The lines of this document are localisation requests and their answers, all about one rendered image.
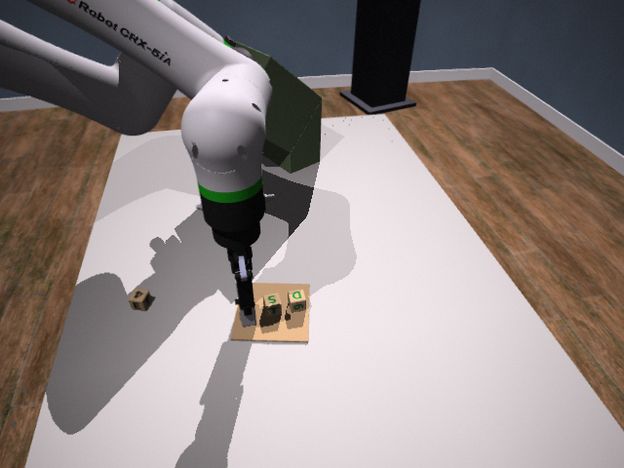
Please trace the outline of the tan flat mat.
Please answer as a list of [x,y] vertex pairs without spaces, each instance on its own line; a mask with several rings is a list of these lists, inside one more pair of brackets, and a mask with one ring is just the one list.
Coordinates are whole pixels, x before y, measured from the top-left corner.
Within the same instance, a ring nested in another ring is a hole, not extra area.
[[[303,290],[306,310],[291,312],[288,292]],[[231,334],[231,340],[308,342],[310,284],[253,283],[256,325],[242,327],[238,305]],[[263,296],[278,293],[282,314],[266,317]]]

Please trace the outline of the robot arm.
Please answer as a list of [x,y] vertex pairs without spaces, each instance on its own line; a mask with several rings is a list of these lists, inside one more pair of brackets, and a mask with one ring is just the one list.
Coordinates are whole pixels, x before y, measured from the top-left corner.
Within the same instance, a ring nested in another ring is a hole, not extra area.
[[263,192],[261,170],[272,86],[250,52],[173,0],[27,1],[121,53],[106,66],[0,20],[0,88],[125,136],[151,131],[179,90],[192,99],[181,136],[197,177],[196,210],[224,232],[262,220],[275,201]]

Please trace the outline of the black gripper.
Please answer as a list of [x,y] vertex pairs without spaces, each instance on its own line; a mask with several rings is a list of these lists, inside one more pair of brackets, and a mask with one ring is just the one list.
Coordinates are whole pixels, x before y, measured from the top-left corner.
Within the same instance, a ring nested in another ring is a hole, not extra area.
[[239,307],[241,307],[242,327],[256,325],[251,245],[259,238],[260,222],[249,229],[238,232],[224,232],[213,228],[212,231],[214,240],[227,249],[231,270],[235,274],[236,289],[238,288],[237,294],[239,295],[235,299],[235,305],[240,304]]

